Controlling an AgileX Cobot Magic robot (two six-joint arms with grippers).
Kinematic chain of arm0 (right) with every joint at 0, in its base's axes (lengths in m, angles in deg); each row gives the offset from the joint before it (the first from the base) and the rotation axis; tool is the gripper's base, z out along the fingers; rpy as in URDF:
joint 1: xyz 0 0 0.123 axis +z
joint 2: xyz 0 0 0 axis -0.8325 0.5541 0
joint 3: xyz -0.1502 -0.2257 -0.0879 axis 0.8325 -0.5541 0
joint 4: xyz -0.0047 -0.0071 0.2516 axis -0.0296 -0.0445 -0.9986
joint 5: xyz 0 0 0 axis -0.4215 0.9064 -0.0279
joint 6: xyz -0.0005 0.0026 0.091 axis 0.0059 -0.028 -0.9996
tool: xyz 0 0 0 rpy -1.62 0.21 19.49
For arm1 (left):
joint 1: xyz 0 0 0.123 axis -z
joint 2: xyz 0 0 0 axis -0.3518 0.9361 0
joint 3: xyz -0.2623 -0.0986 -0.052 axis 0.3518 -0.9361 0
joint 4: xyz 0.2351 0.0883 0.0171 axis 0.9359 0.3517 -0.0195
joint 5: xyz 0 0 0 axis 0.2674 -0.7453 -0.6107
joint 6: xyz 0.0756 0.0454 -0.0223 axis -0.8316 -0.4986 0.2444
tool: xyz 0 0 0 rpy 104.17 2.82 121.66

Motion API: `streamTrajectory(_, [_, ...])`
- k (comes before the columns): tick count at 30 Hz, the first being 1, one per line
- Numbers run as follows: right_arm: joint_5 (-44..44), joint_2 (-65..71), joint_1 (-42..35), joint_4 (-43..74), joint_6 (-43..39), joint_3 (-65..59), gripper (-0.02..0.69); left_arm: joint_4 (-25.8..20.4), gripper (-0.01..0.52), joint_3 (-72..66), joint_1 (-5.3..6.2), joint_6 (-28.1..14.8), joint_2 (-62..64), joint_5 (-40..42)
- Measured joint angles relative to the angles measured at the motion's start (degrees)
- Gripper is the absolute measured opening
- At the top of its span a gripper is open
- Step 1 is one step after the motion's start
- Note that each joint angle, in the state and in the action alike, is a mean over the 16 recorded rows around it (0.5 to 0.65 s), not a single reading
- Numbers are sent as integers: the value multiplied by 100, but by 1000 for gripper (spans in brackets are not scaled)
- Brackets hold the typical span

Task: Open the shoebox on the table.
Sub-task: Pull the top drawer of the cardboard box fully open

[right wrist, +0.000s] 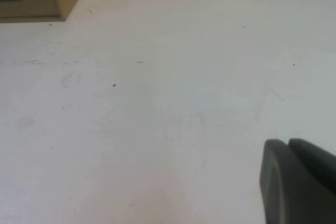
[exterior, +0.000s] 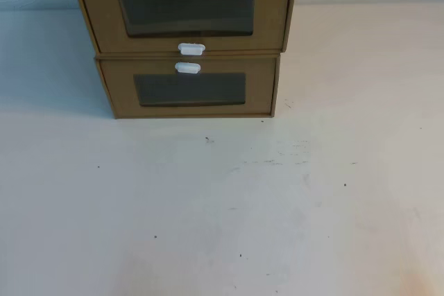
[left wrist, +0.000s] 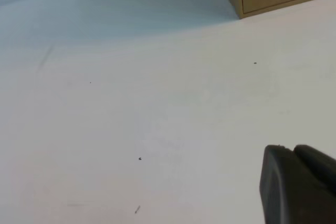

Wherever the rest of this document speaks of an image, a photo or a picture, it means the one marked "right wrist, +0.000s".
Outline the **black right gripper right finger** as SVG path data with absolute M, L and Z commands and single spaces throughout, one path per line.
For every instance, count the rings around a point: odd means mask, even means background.
M 291 138 L 288 145 L 316 179 L 335 182 L 335 155 L 299 138 Z

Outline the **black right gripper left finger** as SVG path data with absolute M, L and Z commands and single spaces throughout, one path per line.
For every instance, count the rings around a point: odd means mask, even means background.
M 335 223 L 335 182 L 316 179 L 281 140 L 267 140 L 262 158 L 266 223 Z

